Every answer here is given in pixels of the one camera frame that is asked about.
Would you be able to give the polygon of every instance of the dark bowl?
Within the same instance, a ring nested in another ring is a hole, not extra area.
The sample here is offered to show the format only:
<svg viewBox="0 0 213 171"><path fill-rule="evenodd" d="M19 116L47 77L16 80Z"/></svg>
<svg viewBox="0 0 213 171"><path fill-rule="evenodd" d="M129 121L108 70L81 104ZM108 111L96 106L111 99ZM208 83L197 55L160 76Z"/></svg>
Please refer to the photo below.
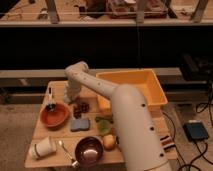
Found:
<svg viewBox="0 0 213 171"><path fill-rule="evenodd" d="M48 128L54 128L62 125L69 117L70 111L62 103L56 103L53 110L42 109L40 120Z"/></svg>
<svg viewBox="0 0 213 171"><path fill-rule="evenodd" d="M95 137L81 139L75 148L75 157L83 167L96 165L103 156L102 143Z"/></svg>

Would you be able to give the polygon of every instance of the bowl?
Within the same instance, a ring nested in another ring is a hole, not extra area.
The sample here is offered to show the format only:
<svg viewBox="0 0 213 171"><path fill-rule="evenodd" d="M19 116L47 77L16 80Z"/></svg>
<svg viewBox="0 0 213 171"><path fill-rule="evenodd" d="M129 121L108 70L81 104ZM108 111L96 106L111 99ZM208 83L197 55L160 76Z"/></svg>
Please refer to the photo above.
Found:
<svg viewBox="0 0 213 171"><path fill-rule="evenodd" d="M102 143L95 137L81 139L75 148L75 157L83 167L96 165L103 156Z"/></svg>
<svg viewBox="0 0 213 171"><path fill-rule="evenodd" d="M64 104L56 103L54 109L42 109L40 120L48 128L56 128L62 125L69 117L70 111Z"/></svg>
<svg viewBox="0 0 213 171"><path fill-rule="evenodd" d="M117 84L125 83L135 86L146 97L150 111L159 110L168 102L153 69L100 72L96 74L96 77ZM109 100L99 94L97 99L101 113L112 115Z"/></svg>

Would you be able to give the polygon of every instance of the floor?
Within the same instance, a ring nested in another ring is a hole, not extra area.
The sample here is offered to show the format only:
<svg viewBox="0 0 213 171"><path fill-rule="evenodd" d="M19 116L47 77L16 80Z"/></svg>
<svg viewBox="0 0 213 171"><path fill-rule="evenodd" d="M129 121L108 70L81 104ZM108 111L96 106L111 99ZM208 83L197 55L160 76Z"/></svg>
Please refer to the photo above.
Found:
<svg viewBox="0 0 213 171"><path fill-rule="evenodd" d="M33 129L38 117L40 104L0 104L0 170L1 171L45 171L44 169L26 169L24 168L24 161L27 150L29 148L30 140L32 137ZM175 143L180 151L182 157L189 163L195 156L199 154L196 146L193 143L189 143L182 129L183 123L188 120L196 119L202 121L209 133L210 138L206 141L209 145L208 151L205 154L206 158L213 161L213 138L212 131L209 121L209 114L204 111L200 114L195 114L194 104L192 106L185 104L178 105L177 103L170 102L168 105L163 107L163 111L169 116L176 126ZM171 121L166 117L168 127L171 134L173 135L174 129ZM179 164L176 160L170 161L172 169L178 170ZM207 163L203 158L200 158L194 162L202 171L213 170L213 165ZM57 168L59 171L68 171L70 168ZM86 169L87 171L95 170L125 170L123 165L107 165L100 166L97 168Z"/></svg>

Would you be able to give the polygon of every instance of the spoon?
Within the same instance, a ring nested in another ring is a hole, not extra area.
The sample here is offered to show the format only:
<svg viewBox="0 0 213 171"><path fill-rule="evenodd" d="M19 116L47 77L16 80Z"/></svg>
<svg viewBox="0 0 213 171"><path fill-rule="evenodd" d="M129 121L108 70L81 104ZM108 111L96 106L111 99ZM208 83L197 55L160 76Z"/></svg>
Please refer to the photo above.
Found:
<svg viewBox="0 0 213 171"><path fill-rule="evenodd" d="M67 157L71 160L72 162L72 167L73 168L78 168L79 167L79 163L77 160L75 160L71 154L68 152L67 148L65 148L64 146L64 142L62 140L58 141L58 144L62 147L62 149L64 150L65 154L67 155Z"/></svg>

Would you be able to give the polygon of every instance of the white mug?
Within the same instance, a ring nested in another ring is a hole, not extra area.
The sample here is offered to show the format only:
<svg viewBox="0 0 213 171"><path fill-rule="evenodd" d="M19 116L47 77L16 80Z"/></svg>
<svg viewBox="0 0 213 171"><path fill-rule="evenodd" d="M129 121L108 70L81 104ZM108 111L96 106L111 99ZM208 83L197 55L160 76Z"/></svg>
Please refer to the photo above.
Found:
<svg viewBox="0 0 213 171"><path fill-rule="evenodd" d="M50 136L42 139L29 149L29 155L33 159L39 159L54 152L56 152L56 144Z"/></svg>

